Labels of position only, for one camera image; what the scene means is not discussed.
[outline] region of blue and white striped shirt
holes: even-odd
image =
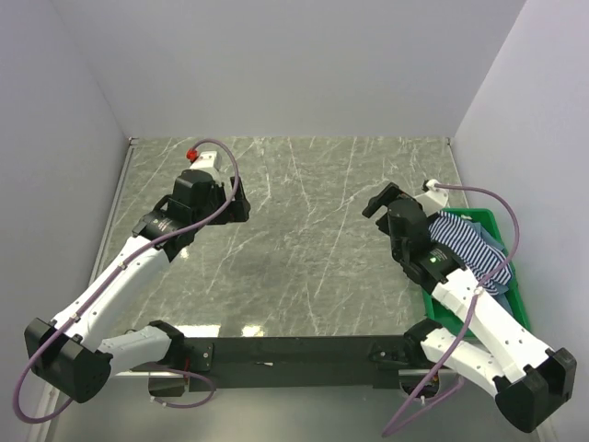
[[[505,259],[500,250],[487,244],[474,227],[460,216],[447,212],[440,212],[439,215],[430,225],[432,240],[452,249],[479,281]],[[497,295],[495,283],[507,285],[512,277],[512,270],[507,266],[485,284],[485,289],[490,295]]]

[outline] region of purple cable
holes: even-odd
[[[98,287],[96,292],[94,292],[92,294],[92,296],[89,297],[87,299],[87,301],[84,304],[82,304],[82,306],[80,306],[78,311],[75,313],[75,316],[81,317],[84,314],[84,312],[89,309],[89,307],[94,303],[94,301],[96,301],[98,299],[98,297],[100,295],[102,295],[102,293],[109,287],[109,285],[117,278],[117,276],[119,276],[119,274],[121,272],[123,272],[122,267],[129,266],[129,264],[131,264],[131,262],[133,262],[133,260],[135,260],[139,255],[141,255],[145,251],[151,249],[152,247],[159,244],[160,242],[167,241],[170,238],[174,238],[178,235],[182,235],[184,233],[190,232],[190,231],[195,230],[197,228],[201,228],[201,227],[206,226],[211,221],[213,221],[215,218],[217,218],[220,214],[222,214],[224,212],[224,210],[227,208],[227,206],[229,206],[229,204],[233,201],[233,198],[237,194],[237,186],[239,185],[239,168],[237,167],[237,161],[236,161],[235,157],[233,156],[233,154],[231,153],[231,151],[229,150],[229,147],[227,147],[225,144],[223,144],[222,142],[220,142],[218,140],[214,140],[213,138],[205,138],[205,139],[199,141],[198,143],[196,143],[196,145],[191,147],[190,151],[196,150],[197,147],[199,147],[200,145],[203,145],[205,143],[212,143],[214,145],[218,145],[223,150],[225,150],[226,153],[229,155],[229,159],[231,160],[231,164],[233,165],[233,170],[235,172],[236,178],[235,178],[235,182],[233,183],[233,188],[231,189],[231,192],[229,193],[229,197],[227,198],[227,200],[221,205],[221,207],[219,207],[211,215],[207,216],[206,218],[199,221],[198,223],[181,228],[180,230],[177,230],[175,232],[168,233],[168,234],[164,235],[163,237],[154,239],[153,241],[148,242],[143,247],[137,249],[135,252],[133,252],[131,255],[129,255],[122,262],[124,265],[117,266],[117,268],[109,276],[107,276],[107,278],[104,280],[104,282]],[[17,416],[17,418],[20,419],[24,423],[42,424],[43,422],[50,421],[51,419],[53,419],[54,417],[59,415],[63,410],[65,410],[69,406],[70,403],[72,403],[72,399],[69,398],[64,403],[64,405],[62,405],[58,410],[56,410],[55,412],[53,412],[51,414],[48,414],[47,416],[30,417],[30,416],[27,416],[26,414],[24,414],[22,409],[20,408],[19,396],[20,396],[20,390],[22,389],[22,384],[24,383],[25,377],[27,376],[29,370],[31,370],[34,367],[35,363],[42,356],[42,354],[45,352],[45,350],[47,350],[47,348],[52,343],[54,343],[57,338],[59,338],[63,333],[65,333],[75,323],[75,316],[73,318],[69,319],[68,321],[66,321],[62,327],[60,327],[41,347],[39,347],[39,349],[29,359],[29,361],[25,365],[25,368],[23,369],[22,373],[18,377],[17,385],[15,386],[14,392],[12,394],[12,409],[14,410],[14,413]],[[203,403],[206,403],[207,401],[209,401],[211,399],[211,397],[213,397],[214,385],[210,379],[207,379],[207,378],[202,377],[200,375],[196,375],[195,373],[181,372],[181,374],[185,374],[186,376],[191,376],[193,378],[205,380],[205,382],[207,382],[207,384],[209,384],[209,386],[211,386],[211,394],[209,394],[209,396],[204,401],[198,402],[197,404],[193,404],[192,407],[202,405]],[[182,406],[176,406],[174,408],[190,408],[190,406],[189,405],[182,405]]]
[[[198,401],[195,403],[187,403],[187,404],[183,404],[183,403],[170,403],[170,402],[166,402],[160,398],[154,398],[154,402],[157,403],[161,403],[162,405],[164,405],[165,407],[168,408],[177,408],[177,409],[186,409],[186,408],[196,408],[196,407],[200,407],[201,405],[204,405],[206,402],[210,401],[211,398],[214,395],[214,392],[216,391],[216,387],[213,384],[213,382],[206,378],[203,375],[199,375],[198,373],[192,373],[190,371],[183,371],[183,370],[176,370],[174,368],[167,368],[167,367],[163,367],[164,370],[169,371],[170,373],[176,373],[177,375],[182,375],[182,376],[188,376],[190,378],[195,378],[198,380],[201,380],[202,382],[206,383],[209,388],[209,395],[204,398],[202,401]]]
[[[507,267],[509,265],[509,262],[512,260],[512,258],[515,255],[515,252],[517,251],[517,248],[519,246],[519,223],[517,222],[517,217],[515,216],[514,209],[512,209],[512,207],[497,193],[488,191],[486,189],[481,189],[478,187],[469,187],[469,186],[455,186],[455,185],[451,185],[451,184],[436,184],[435,187],[440,188],[440,189],[448,189],[448,190],[452,190],[452,191],[479,192],[479,193],[484,193],[486,195],[492,196],[493,198],[498,200],[501,204],[503,204],[505,209],[507,209],[507,212],[509,212],[509,216],[512,218],[512,221],[514,222],[514,245],[512,246],[512,250],[509,252],[507,257],[502,261],[501,264],[499,264],[495,269],[491,270],[490,272],[485,274],[480,279],[477,287],[482,287],[496,273],[500,272],[502,269],[504,269],[505,267]],[[456,336],[454,341],[452,341],[452,343],[450,344],[450,346],[448,347],[446,352],[442,355],[440,360],[432,367],[432,369],[428,372],[428,374],[423,377],[423,379],[420,381],[420,383],[417,384],[417,387],[415,387],[413,392],[403,402],[403,404],[398,408],[397,412],[393,415],[393,417],[391,417],[390,421],[388,421],[388,424],[383,429],[382,437],[387,437],[387,436],[390,436],[394,433],[397,433],[398,430],[400,430],[402,427],[404,427],[407,424],[410,424],[415,419],[417,419],[419,416],[421,416],[423,413],[425,413],[426,411],[428,411],[432,407],[434,407],[434,405],[440,403],[441,401],[446,400],[453,393],[458,391],[460,389],[460,387],[462,387],[462,385],[458,386],[458,384],[460,384],[460,382],[464,383],[464,380],[461,380],[461,377],[460,377],[458,379],[457,384],[451,390],[449,390],[447,393],[440,396],[437,401],[433,401],[432,403],[430,403],[429,405],[424,407],[419,412],[416,412],[412,416],[408,417],[406,420],[404,420],[400,424],[395,425],[395,423],[397,422],[399,417],[409,408],[411,402],[415,398],[417,398],[419,393],[422,391],[423,387],[425,387],[425,384],[427,384],[435,376],[435,374],[438,372],[438,370],[444,365],[445,361],[447,361],[450,358],[450,355],[456,350],[456,348],[458,347],[458,345],[460,344],[460,342],[464,338],[464,335],[467,333],[470,322],[472,321],[472,318],[475,314],[475,308],[477,306],[478,299],[479,299],[479,295],[477,293],[475,293],[475,295],[472,297],[472,300],[470,301],[470,306],[468,307],[467,316],[465,317],[464,325],[460,329],[460,332],[458,333],[458,335]]]

